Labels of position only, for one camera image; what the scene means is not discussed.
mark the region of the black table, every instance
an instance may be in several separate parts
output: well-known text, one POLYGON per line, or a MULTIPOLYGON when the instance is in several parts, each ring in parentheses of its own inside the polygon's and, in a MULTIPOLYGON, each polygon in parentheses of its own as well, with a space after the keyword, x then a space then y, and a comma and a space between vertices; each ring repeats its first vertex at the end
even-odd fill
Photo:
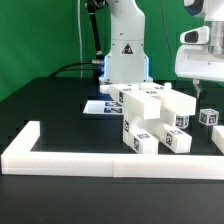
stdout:
MULTIPOLYGON (((173 85, 195 94, 191 83, 173 85)), ((198 102, 197 114, 186 131, 198 139, 192 142, 193 154, 220 155, 209 138, 211 128, 196 125, 196 121, 200 108, 212 107, 220 112, 223 124, 224 90, 214 83, 203 85, 207 96, 198 102)), ((60 151, 69 146, 66 149, 71 151, 133 153, 122 143, 122 117, 83 115, 88 99, 109 96, 99 94, 91 79, 33 80, 0 103, 0 154, 30 120, 41 121, 42 130, 33 150, 60 151)), ((160 153, 171 152, 161 148, 160 153)), ((2 175, 0 223, 223 223, 223 183, 2 175)))

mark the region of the green backdrop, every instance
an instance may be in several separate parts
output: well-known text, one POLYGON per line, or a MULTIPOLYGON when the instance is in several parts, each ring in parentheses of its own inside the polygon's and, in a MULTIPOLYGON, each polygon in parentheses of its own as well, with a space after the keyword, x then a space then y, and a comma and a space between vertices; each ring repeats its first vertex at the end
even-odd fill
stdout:
MULTIPOLYGON (((146 15, 145 52, 151 59, 153 78, 176 79, 164 35, 161 1, 136 2, 146 15)), ((95 51, 84 4, 85 0, 81 0, 85 61, 93 59, 95 51)), ((201 20, 187 14, 182 4, 182 0, 164 0, 166 29, 174 59, 180 46, 180 33, 202 25, 201 20)), ((102 47, 107 53, 109 10, 99 11, 97 19, 102 47)), ((80 61, 77 0, 0 0, 0 31, 0 100, 36 77, 48 76, 65 64, 80 61)))

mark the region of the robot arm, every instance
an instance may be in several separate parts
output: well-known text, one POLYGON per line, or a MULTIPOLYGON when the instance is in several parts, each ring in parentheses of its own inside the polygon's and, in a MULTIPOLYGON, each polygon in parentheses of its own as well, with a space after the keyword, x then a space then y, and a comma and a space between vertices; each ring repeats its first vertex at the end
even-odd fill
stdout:
POLYGON ((140 83, 151 81, 149 60, 144 53, 145 16, 135 0, 89 0, 93 12, 108 5, 111 14, 111 49, 105 57, 101 82, 140 83))
POLYGON ((204 26, 181 35, 176 57, 179 77, 224 81, 224 0, 184 0, 184 7, 204 26))

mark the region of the rectangular block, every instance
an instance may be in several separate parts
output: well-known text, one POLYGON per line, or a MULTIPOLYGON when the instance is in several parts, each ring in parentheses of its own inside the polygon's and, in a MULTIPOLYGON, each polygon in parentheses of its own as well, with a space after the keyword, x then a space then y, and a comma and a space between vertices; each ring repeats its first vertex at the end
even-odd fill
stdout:
POLYGON ((162 107, 179 115, 195 115, 196 98, 174 91, 164 91, 162 107))
POLYGON ((212 141, 224 154, 224 126, 214 126, 212 129, 212 141))
POLYGON ((158 154, 158 140, 144 129, 132 127, 129 146, 139 154, 158 154))
POLYGON ((168 124, 160 124, 156 135, 160 142, 171 149, 174 153, 189 153, 192 137, 176 127, 168 124))

